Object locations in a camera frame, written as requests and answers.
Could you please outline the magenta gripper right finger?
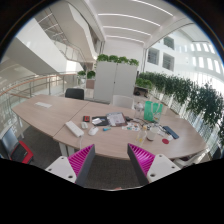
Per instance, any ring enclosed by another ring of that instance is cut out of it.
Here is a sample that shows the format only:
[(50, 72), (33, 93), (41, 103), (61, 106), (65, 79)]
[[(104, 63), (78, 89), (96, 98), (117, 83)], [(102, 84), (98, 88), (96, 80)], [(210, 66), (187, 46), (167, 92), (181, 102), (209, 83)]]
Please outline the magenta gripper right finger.
[(154, 155), (131, 143), (127, 146), (127, 153), (141, 186), (152, 183), (180, 170), (180, 168), (165, 155)]

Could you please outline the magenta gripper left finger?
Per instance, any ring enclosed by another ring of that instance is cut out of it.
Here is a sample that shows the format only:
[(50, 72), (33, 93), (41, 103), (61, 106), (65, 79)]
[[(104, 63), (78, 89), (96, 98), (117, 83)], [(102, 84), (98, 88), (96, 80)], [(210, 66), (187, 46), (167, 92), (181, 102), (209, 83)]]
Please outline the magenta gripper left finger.
[(60, 156), (46, 171), (83, 187), (95, 157), (95, 145), (89, 145), (74, 154)]

